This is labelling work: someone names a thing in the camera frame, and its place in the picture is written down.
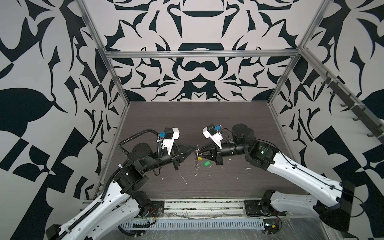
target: dark wooden tabletop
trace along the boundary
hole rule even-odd
[[[231,129],[244,123],[252,128],[255,137],[274,143],[286,155],[281,135],[266,102],[132,102],[128,110],[119,142],[133,134],[153,129],[163,132],[165,127],[177,127],[180,137],[178,145],[197,144],[204,146],[210,140],[202,134],[204,127],[213,123]],[[148,143],[156,151],[156,136],[147,133],[124,145],[131,149],[140,142]],[[115,151],[106,178],[125,161],[120,151]],[[203,159],[195,169],[195,157],[190,155],[179,170],[172,164],[161,169],[160,175],[147,172],[147,183],[140,189],[150,198],[233,198],[261,197],[265,190],[273,189],[287,194],[305,194],[304,190],[288,180],[245,161],[244,156],[224,158],[224,165],[214,162],[204,167]]]

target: robotic arm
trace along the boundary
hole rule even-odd
[[[157,135],[156,153],[144,142],[134,146],[131,152],[122,147],[123,144],[148,132]],[[161,133],[151,129],[141,131],[119,143],[118,147],[127,155],[127,160],[119,164],[119,168],[106,182],[102,194],[68,222],[48,228],[48,239],[96,240],[136,216],[147,220],[145,216],[151,206],[151,200],[143,191],[138,191],[148,180],[145,172],[169,163],[173,163],[175,170],[178,170],[180,163],[197,149],[196,145],[174,145],[178,138],[177,128],[166,127]],[[140,227],[148,227],[155,222],[153,218],[153,222],[147,220],[147,225]]]
[[[220,128],[210,124],[203,129],[204,136],[212,141],[198,150],[200,157],[223,165],[223,157],[244,154],[251,165],[284,177],[310,193],[293,195],[267,190],[258,206],[253,206],[259,208],[261,215],[285,211],[316,215],[328,226],[348,231],[355,189],[352,183],[340,183],[307,169],[275,146],[257,141],[253,130],[245,124],[232,127],[233,141],[218,144],[222,139]]]

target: patterned panel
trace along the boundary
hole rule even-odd
[[[324,176],[356,185],[348,234],[359,240],[384,237],[384,146],[345,107],[323,79],[300,58],[273,106],[301,164]]]
[[[131,101],[268,100],[289,57],[112,61]]]
[[[319,0],[86,0],[107,50],[292,49]]]
[[[309,50],[384,119],[384,2],[335,0]]]
[[[43,239],[94,192],[124,103],[73,0],[0,19],[2,239]]]

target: debris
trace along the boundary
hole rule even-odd
[[[180,176],[181,176],[181,174],[179,174]],[[181,177],[183,177],[183,176],[181,176]],[[183,178],[183,180],[184,180],[184,182],[185,182],[185,184],[188,186],[188,183],[186,182],[186,180]]]

